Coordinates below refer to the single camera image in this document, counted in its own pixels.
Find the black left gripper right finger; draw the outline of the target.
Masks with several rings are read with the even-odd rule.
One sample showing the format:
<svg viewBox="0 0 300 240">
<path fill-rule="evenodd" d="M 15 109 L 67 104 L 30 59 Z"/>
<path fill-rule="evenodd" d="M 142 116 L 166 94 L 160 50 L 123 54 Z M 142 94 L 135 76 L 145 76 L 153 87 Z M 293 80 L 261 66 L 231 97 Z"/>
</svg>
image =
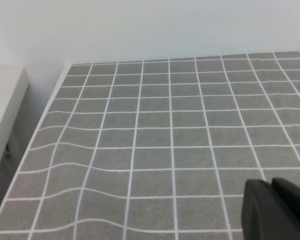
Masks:
<svg viewBox="0 0 300 240">
<path fill-rule="evenodd" d="M 271 187 L 278 195 L 279 202 L 291 222 L 290 225 L 300 233 L 300 187 L 280 177 L 272 179 Z"/>
</svg>

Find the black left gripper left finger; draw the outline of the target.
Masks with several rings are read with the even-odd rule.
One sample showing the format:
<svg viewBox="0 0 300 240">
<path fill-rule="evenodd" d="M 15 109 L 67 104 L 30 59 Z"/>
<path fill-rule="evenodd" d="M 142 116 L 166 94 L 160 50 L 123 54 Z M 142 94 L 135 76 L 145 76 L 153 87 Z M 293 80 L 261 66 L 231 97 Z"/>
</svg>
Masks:
<svg viewBox="0 0 300 240">
<path fill-rule="evenodd" d="M 245 240 L 292 240 L 292 213 L 269 183 L 248 179 L 244 186 L 241 226 Z"/>
</svg>

